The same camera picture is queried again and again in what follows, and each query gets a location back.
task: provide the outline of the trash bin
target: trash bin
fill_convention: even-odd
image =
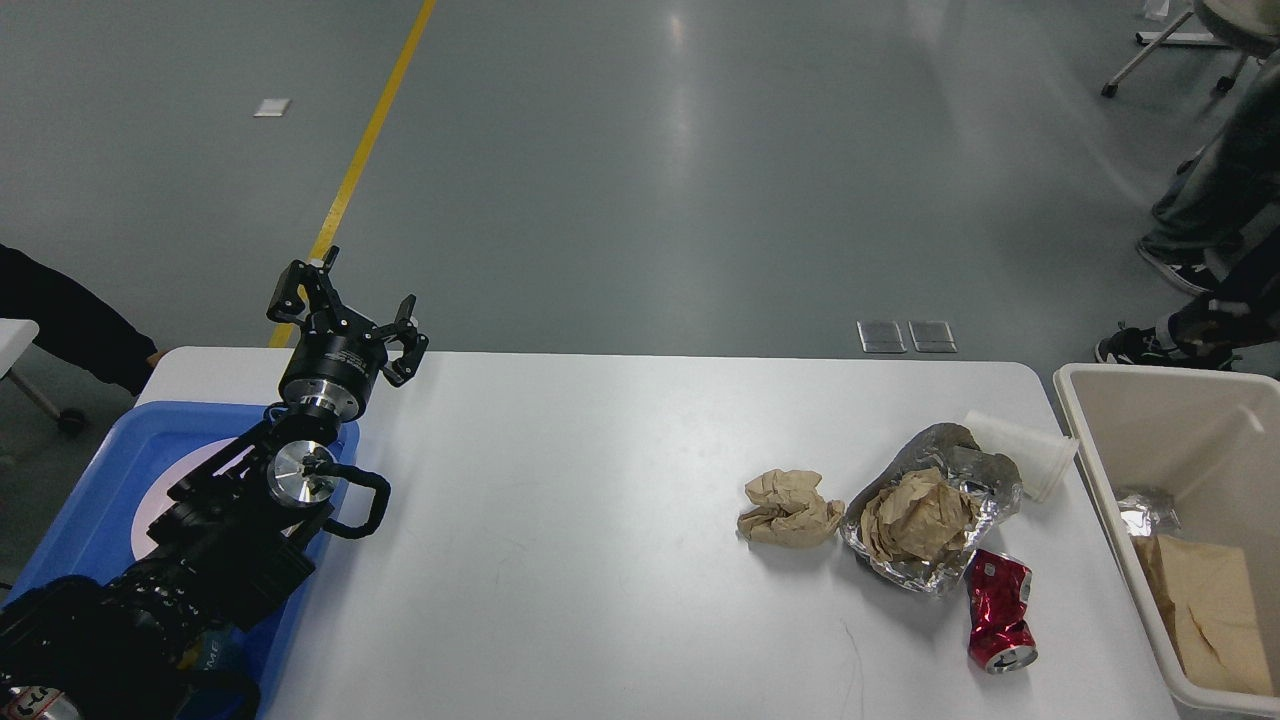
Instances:
[[[1280,715],[1280,698],[1187,679],[1161,621],[1114,486],[1174,496],[1184,539],[1244,550],[1272,683],[1280,687],[1280,382],[1263,375],[1066,365],[1053,375],[1102,528],[1175,698],[1212,710]]]

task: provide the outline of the epoxy floor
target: epoxy floor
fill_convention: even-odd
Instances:
[[[1047,383],[1184,302],[1133,242],[1239,95],[1229,53],[1166,49],[1102,99],[1137,6],[439,0],[335,284],[375,319],[417,293],[435,350],[863,357],[856,320],[946,320],[956,355],[895,357]],[[161,346],[266,345],[419,8],[0,3],[0,243]],[[97,427],[0,386],[0,578],[131,402],[19,366]]]

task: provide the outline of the crumpled aluminum foil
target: crumpled aluminum foil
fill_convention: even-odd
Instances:
[[[867,552],[861,541],[863,509],[881,489],[895,487],[911,470],[937,468],[951,487],[980,500],[974,525],[965,530],[965,543],[936,562],[902,560],[882,562]],[[940,423],[911,438],[888,468],[850,503],[840,523],[840,536],[873,570],[891,583],[914,592],[941,597],[960,584],[978,543],[991,528],[1018,512],[1023,500],[1023,479],[1018,466],[1004,455],[982,452],[964,425]]]
[[[1116,505],[1120,506],[1120,519],[1130,537],[1148,538],[1151,536],[1178,534],[1183,523],[1174,510],[1174,496],[1156,487],[1115,488]]]

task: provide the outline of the red can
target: red can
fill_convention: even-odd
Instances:
[[[969,569],[969,657],[998,675],[1027,667],[1039,652],[1027,629],[1032,570],[1012,557],[979,550]]]

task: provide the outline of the caster wheel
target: caster wheel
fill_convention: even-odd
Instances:
[[[68,407],[58,415],[58,432],[67,437],[76,437],[88,425],[88,418],[82,410]]]

